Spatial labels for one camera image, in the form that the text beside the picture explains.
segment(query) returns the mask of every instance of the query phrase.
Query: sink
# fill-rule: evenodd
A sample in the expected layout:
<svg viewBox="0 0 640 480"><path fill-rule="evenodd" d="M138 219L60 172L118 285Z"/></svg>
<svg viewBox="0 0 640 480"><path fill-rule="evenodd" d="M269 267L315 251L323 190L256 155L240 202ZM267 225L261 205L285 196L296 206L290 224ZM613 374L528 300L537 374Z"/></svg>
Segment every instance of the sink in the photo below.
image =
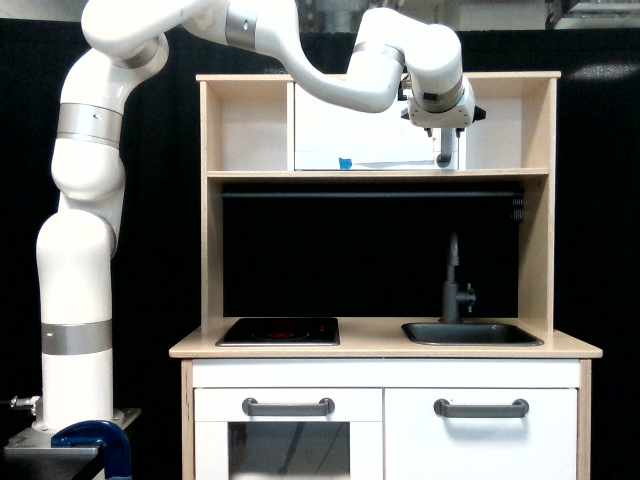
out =
<svg viewBox="0 0 640 480"><path fill-rule="evenodd" d="M424 345L533 347L544 342L521 328L502 323L406 323L404 333Z"/></svg>

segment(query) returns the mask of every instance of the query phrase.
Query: gray faucet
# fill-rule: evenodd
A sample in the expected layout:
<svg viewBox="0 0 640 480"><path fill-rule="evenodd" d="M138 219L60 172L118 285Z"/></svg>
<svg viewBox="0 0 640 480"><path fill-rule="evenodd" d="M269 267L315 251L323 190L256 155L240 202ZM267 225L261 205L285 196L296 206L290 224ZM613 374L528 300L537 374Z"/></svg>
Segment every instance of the gray faucet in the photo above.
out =
<svg viewBox="0 0 640 480"><path fill-rule="evenodd" d="M471 288L471 284L467 284L467 291L460 292L458 283L456 282L456 267L460 265L458 257L458 234L453 232L449 241L449 259L447 261L447 279L442 285L442 323L462 323L460 318L459 306L465 305L469 312L475 305L476 294Z"/></svg>

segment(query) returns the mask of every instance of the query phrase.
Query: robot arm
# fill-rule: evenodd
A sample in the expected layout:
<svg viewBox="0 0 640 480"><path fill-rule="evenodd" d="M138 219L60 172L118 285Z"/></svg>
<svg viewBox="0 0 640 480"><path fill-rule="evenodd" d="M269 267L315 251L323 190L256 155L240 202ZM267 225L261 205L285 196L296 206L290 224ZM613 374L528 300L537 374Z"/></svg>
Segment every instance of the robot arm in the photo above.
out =
<svg viewBox="0 0 640 480"><path fill-rule="evenodd" d="M82 28L93 48L71 69L61 95L52 160L59 209L36 249L43 426L50 430L112 416L109 260L124 195L120 125L131 91L167 61L164 32L179 24L204 39L275 57L312 95L363 112L389 108L406 65L412 123L464 128L473 121L460 42L443 26L389 9L367 11L341 81L304 55L295 0L90 0Z"/></svg>
<svg viewBox="0 0 640 480"><path fill-rule="evenodd" d="M180 23L206 40L274 57L310 94L362 112L389 108L406 65L409 111L420 113L411 117L416 126L464 128L473 120L456 34L391 9L364 14L344 81L307 60L295 0L91 0L82 16L89 44L120 61L136 58L149 40Z"/></svg>

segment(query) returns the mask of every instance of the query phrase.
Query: oven window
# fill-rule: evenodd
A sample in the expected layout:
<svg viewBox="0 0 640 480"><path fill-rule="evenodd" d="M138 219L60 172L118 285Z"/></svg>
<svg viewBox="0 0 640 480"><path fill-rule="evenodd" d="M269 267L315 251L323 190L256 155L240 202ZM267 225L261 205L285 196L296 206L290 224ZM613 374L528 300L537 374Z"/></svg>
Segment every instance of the oven window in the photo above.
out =
<svg viewBox="0 0 640 480"><path fill-rule="evenodd" d="M348 422L229 423L229 480L348 480Z"/></svg>

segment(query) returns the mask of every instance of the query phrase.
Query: black backdrop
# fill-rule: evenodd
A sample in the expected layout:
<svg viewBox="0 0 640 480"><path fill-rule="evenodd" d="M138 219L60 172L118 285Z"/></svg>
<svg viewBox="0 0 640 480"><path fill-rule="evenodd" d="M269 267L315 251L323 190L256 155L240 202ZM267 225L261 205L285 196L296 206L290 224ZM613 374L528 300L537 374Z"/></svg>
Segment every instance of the black backdrop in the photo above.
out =
<svg viewBox="0 0 640 480"><path fill-rule="evenodd" d="M271 59L174 29L165 69L131 95L113 261L115 403L143 409L134 475L180 475L180 368L168 349L199 324L197 73L276 73ZM638 30L468 32L467 71L560 70L555 325L605 351L594 362L593 478L638 478L640 355ZM320 70L341 73L351 35L308 35ZM57 203L49 163L66 72L87 50L71 23L0 21L0 399L38 394L34 246ZM10 422L2 417L3 426Z"/></svg>

